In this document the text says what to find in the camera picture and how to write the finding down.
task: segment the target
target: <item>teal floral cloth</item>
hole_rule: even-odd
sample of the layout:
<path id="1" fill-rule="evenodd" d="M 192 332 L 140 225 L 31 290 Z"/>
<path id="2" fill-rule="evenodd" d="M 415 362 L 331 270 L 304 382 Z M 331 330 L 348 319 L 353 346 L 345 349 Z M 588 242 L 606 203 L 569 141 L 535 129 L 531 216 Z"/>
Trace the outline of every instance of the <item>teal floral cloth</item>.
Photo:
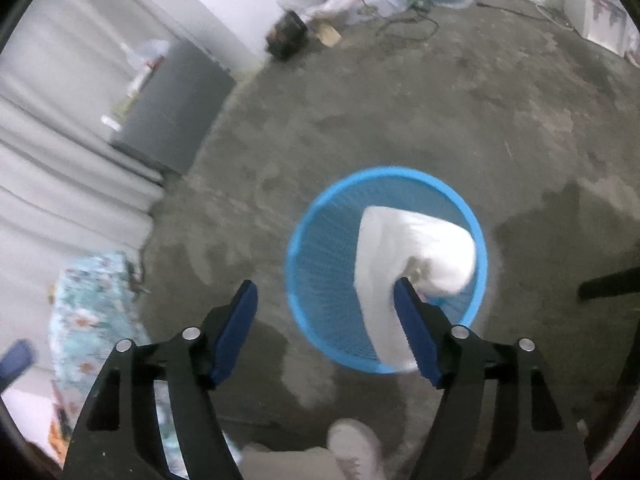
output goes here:
<path id="1" fill-rule="evenodd" d="M 78 421 L 82 405 L 113 346 L 123 338 L 130 338 L 137 345 L 151 343 L 140 323 L 131 283 L 131 266 L 120 252 L 80 258 L 60 272 L 49 342 L 56 388 L 71 428 Z M 188 478 L 175 433 L 168 387 L 156 381 L 154 389 L 169 470 Z M 227 443 L 239 462 L 239 452 L 228 439 Z"/>

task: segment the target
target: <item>blue basket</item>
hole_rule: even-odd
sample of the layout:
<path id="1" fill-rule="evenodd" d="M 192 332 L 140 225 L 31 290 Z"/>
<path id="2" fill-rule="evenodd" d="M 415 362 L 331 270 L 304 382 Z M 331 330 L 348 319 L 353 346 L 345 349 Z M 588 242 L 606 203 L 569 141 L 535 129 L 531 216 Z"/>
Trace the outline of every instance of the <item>blue basket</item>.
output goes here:
<path id="1" fill-rule="evenodd" d="M 289 242 L 289 306 L 300 330 L 327 357 L 364 372 L 392 373 L 374 350 L 353 286 L 360 219 L 368 206 L 442 218 L 471 232 L 476 272 L 457 296 L 430 299 L 450 322 L 471 325 L 486 286 L 488 259 L 478 220 L 449 186 L 406 168 L 372 168 L 337 182 L 309 207 Z"/>

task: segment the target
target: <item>blue plastic bin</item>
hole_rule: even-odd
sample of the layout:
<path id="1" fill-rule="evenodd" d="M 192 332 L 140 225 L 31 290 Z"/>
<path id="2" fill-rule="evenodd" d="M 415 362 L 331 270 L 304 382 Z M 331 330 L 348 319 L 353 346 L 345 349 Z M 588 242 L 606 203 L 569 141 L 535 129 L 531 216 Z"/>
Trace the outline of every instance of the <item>blue plastic bin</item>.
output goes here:
<path id="1" fill-rule="evenodd" d="M 488 259 L 478 220 L 449 186 L 406 168 L 372 168 L 337 182 L 309 207 L 287 251 L 289 306 L 300 330 L 327 357 L 364 372 L 391 373 L 364 326 L 353 286 L 360 219 L 371 205 L 415 211 L 467 229 L 476 273 L 459 295 L 432 300 L 452 323 L 471 325 L 482 302 Z"/>

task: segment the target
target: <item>concrete floor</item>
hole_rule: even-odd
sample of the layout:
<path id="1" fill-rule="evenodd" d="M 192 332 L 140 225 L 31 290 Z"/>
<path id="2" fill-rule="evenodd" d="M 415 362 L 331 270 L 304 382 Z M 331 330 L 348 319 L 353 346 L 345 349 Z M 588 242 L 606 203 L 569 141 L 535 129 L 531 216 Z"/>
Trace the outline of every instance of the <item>concrete floor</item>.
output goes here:
<path id="1" fill-rule="evenodd" d="M 522 8 L 532 15 L 535 9 Z M 322 445 L 336 418 L 383 442 L 406 475 L 440 400 L 417 374 L 333 364 L 297 329 L 282 263 L 308 204 L 370 166 L 455 188 L 484 229 L 490 280 L 477 332 L 532 338 L 578 418 L 606 406 L 638 320 L 634 297 L 577 304 L 584 279 L 640 265 L 640 72 L 550 22 L 435 9 L 433 24 L 344 31 L 240 89 L 191 173 L 168 189 L 145 253 L 155 338 L 199 324 L 244 278 L 260 309 L 235 374 L 214 394 L 223 426 L 273 449 Z"/>

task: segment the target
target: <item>black chair leg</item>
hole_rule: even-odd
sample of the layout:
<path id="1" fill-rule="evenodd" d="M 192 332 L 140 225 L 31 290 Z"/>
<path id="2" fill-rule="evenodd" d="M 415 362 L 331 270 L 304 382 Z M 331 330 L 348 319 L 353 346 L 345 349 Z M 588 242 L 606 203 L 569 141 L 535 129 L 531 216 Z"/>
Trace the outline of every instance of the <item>black chair leg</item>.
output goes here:
<path id="1" fill-rule="evenodd" d="M 632 292 L 640 292 L 640 267 L 584 282 L 578 287 L 578 298 L 585 301 Z"/>

